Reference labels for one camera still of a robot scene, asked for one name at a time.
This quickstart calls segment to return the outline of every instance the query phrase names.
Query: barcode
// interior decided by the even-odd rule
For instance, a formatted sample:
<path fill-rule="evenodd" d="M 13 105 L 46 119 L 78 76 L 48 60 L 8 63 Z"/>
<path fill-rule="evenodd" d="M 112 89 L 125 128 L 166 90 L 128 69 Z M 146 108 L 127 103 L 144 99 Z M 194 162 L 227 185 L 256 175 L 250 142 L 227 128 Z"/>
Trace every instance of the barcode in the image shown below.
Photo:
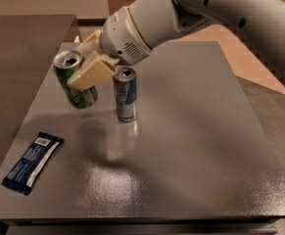
<path fill-rule="evenodd" d="M 47 146 L 50 142 L 51 142 L 51 140 L 40 138 L 40 137 L 38 137 L 34 141 L 35 144 L 42 145 L 42 146 Z"/>

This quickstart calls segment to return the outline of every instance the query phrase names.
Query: green can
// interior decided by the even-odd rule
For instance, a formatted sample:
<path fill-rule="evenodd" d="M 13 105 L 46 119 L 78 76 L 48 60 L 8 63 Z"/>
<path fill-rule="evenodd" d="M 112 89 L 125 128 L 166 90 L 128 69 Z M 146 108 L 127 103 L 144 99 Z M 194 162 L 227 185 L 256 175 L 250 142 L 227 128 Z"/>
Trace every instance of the green can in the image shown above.
<path fill-rule="evenodd" d="M 53 62 L 55 75 L 60 81 L 71 105 L 77 109 L 84 109 L 93 106 L 98 97 L 95 86 L 79 91 L 72 89 L 67 85 L 70 77 L 81 68 L 82 63 L 82 55 L 75 50 L 68 50 L 59 53 Z"/>

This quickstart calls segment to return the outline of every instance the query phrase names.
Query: can top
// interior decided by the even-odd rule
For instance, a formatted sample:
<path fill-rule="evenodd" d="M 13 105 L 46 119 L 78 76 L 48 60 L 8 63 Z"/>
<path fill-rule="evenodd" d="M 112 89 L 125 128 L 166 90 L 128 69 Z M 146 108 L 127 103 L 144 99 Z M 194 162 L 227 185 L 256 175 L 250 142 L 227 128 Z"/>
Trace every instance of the can top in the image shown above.
<path fill-rule="evenodd" d="M 135 70 L 129 67 L 118 68 L 114 75 L 114 80 L 117 82 L 128 82 L 135 78 Z"/>
<path fill-rule="evenodd" d="M 54 59 L 54 66 L 58 69 L 68 70 L 80 64 L 82 56 L 78 51 L 68 50 L 58 54 Z"/>

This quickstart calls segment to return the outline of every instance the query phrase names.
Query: blue and silver can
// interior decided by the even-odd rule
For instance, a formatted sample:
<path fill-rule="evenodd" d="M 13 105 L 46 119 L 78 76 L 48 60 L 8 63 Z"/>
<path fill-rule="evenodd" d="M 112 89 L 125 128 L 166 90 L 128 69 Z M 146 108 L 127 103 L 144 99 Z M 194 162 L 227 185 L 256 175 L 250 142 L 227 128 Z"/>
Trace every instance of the blue and silver can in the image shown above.
<path fill-rule="evenodd" d="M 136 73 L 132 68 L 119 68 L 114 75 L 117 114 L 122 121 L 136 119 Z"/>

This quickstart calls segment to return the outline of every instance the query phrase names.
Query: silver can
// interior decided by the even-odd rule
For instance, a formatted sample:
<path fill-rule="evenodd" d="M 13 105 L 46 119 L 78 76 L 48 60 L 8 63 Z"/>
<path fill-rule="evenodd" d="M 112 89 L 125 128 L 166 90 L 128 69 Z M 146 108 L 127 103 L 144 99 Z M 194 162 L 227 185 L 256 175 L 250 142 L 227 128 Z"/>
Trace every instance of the silver can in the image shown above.
<path fill-rule="evenodd" d="M 136 119 L 136 73 L 132 68 L 119 68 L 114 75 L 117 114 L 122 121 Z"/>
<path fill-rule="evenodd" d="M 72 106 L 84 109 L 94 105 L 97 100 L 97 91 L 93 86 L 89 89 L 79 91 L 68 86 L 69 78 L 81 68 L 83 58 L 75 50 L 63 51 L 54 59 L 54 72 L 60 81 L 66 96 Z"/>

